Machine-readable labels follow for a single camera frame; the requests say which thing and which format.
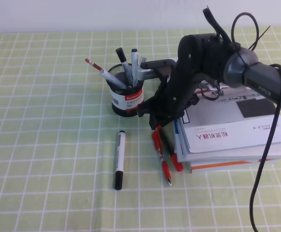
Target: white book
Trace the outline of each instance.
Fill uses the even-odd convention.
[[[258,160],[262,157],[265,145],[250,146],[229,150],[219,150],[202,153],[191,153],[184,138],[182,137],[182,129],[180,124],[174,121],[175,128],[175,145],[177,150],[178,162],[187,161],[236,161],[236,160]],[[268,159],[280,159],[281,158],[281,143],[272,144],[270,146]]]
[[[179,127],[190,153],[265,145],[275,107],[267,99],[248,99],[253,90],[232,93],[216,101],[200,99],[185,110]],[[281,143],[281,117],[272,143]]]

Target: black marker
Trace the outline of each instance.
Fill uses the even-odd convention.
[[[126,56],[125,56],[125,54],[123,52],[123,49],[121,47],[117,48],[116,49],[116,53],[117,53],[117,55],[118,55],[118,57],[120,59],[122,67],[125,70],[126,76],[127,76],[128,80],[129,80],[129,85],[133,86],[133,75],[132,75],[129,63],[126,60]]]

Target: white wall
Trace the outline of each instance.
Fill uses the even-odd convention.
[[[281,0],[0,0],[0,32],[208,27],[206,5],[223,26],[281,25]]]

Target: marker cap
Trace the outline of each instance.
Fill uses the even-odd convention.
[[[116,53],[117,53],[121,63],[126,62],[126,56],[121,47],[116,49]]]
[[[122,189],[122,180],[123,180],[123,172],[117,171],[115,173],[115,190],[121,190]]]

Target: red pen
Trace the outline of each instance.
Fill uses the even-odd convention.
[[[178,172],[181,172],[183,170],[183,164],[182,163],[178,163],[177,153],[175,153],[174,146],[172,146],[172,144],[170,143],[170,141],[169,141],[168,137],[166,136],[166,134],[164,133],[163,128],[161,127],[161,125],[158,125],[156,130],[159,132],[159,135],[160,135],[160,138],[162,140],[162,143],[166,147],[166,150],[169,152],[170,159],[173,162],[176,170]]]
[[[169,167],[168,167],[168,164],[166,163],[165,158],[163,156],[162,144],[161,144],[161,141],[160,141],[159,132],[154,131],[152,133],[152,139],[155,143],[155,149],[157,150],[158,153],[160,153],[160,160],[161,160],[162,169],[163,169],[165,178],[168,180],[168,183],[171,186],[171,178],[170,178]]]

